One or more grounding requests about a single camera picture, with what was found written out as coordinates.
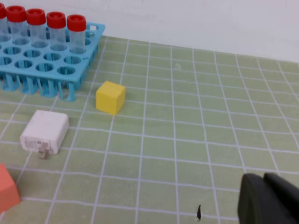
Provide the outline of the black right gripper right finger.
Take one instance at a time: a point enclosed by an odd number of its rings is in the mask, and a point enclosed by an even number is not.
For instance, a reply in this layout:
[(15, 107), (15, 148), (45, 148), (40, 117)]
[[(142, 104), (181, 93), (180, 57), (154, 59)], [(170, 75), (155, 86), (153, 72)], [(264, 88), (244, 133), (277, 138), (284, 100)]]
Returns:
[(263, 178), (290, 214), (299, 218), (299, 188), (275, 173), (265, 173)]

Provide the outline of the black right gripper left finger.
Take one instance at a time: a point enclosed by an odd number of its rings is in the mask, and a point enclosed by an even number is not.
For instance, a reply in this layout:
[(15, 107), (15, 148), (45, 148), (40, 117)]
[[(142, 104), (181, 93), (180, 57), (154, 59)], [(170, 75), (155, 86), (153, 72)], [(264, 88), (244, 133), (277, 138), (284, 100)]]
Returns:
[(241, 224), (297, 224), (270, 185), (256, 174), (242, 176), (238, 208)]

